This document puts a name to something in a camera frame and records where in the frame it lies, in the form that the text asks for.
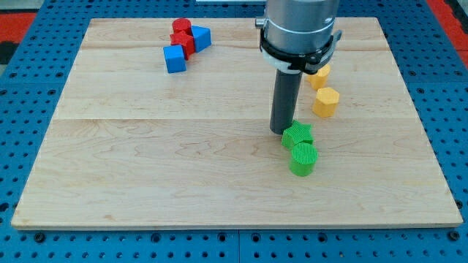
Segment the colored block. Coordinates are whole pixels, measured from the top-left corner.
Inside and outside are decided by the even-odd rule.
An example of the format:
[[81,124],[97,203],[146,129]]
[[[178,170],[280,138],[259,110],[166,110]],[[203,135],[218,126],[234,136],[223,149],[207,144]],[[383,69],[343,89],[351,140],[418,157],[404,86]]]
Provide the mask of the colored block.
[[320,88],[325,87],[327,84],[328,80],[328,75],[330,74],[331,67],[329,64],[326,64],[323,66],[322,69],[319,69],[319,71],[315,75],[307,75],[307,80],[310,82],[311,87],[318,91]]
[[290,170],[297,176],[307,176],[319,158],[317,149],[309,143],[299,143],[291,151]]
[[315,96],[312,111],[319,117],[331,117],[335,114],[339,102],[339,93],[332,88],[321,88]]
[[186,65],[184,60],[184,51],[181,45],[163,47],[164,59],[166,60],[167,72],[184,72]]
[[312,144],[314,138],[311,135],[311,124],[302,124],[298,121],[293,121],[292,126],[283,131],[281,144],[288,150],[292,150],[295,145],[305,142]]
[[184,31],[188,35],[192,35],[192,23],[186,18],[175,19],[173,22],[173,31],[178,33]]
[[199,53],[211,45],[211,31],[202,26],[192,26],[192,36],[195,39],[195,52]]
[[194,38],[185,33],[185,31],[180,31],[175,34],[170,35],[170,45],[181,45],[184,50],[185,60],[189,60],[190,55],[195,53],[195,43]]

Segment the blue block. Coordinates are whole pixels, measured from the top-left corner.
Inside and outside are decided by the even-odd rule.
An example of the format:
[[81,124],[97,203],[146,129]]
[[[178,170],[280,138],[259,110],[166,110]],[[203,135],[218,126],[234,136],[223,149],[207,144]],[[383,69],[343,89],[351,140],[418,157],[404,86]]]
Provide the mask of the blue block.
[[182,50],[181,45],[167,46],[162,49],[164,51],[164,59],[166,60],[167,72],[186,71],[184,50]]
[[196,53],[199,53],[201,50],[211,45],[211,32],[209,28],[192,26],[192,36],[195,39]]

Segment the blue pegboard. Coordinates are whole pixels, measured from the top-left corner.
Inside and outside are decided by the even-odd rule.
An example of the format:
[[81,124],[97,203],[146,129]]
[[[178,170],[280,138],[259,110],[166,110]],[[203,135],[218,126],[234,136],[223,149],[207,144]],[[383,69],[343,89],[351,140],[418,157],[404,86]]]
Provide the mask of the blue pegboard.
[[[0,79],[0,262],[466,262],[466,224],[457,229],[45,236],[10,226],[91,18],[241,18],[263,10],[261,4],[196,5],[194,0],[46,0]],[[379,18],[466,218],[468,74],[429,7],[424,1],[341,0],[339,15]]]

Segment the ridged green block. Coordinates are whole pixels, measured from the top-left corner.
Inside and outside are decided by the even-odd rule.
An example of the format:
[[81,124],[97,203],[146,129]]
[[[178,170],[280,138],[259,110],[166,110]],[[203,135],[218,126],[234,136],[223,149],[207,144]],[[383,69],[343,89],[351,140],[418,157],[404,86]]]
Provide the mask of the ridged green block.
[[310,175],[318,158],[319,153],[313,145],[298,143],[291,151],[290,170],[297,176]]
[[283,131],[281,144],[288,150],[292,150],[294,145],[301,142],[312,144],[314,138],[311,135],[311,129],[311,124],[302,124],[298,121],[293,121],[292,126]]

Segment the metal cylinder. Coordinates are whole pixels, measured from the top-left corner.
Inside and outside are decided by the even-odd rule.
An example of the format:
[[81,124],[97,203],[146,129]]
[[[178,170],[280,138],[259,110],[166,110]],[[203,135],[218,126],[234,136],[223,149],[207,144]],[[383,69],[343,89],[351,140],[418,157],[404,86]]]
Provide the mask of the metal cylinder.
[[298,98],[301,78],[302,72],[287,74],[276,70],[270,118],[270,129],[276,134],[283,134],[283,131],[293,124],[295,102]]
[[330,39],[339,0],[268,0],[265,39],[292,54],[313,53]]

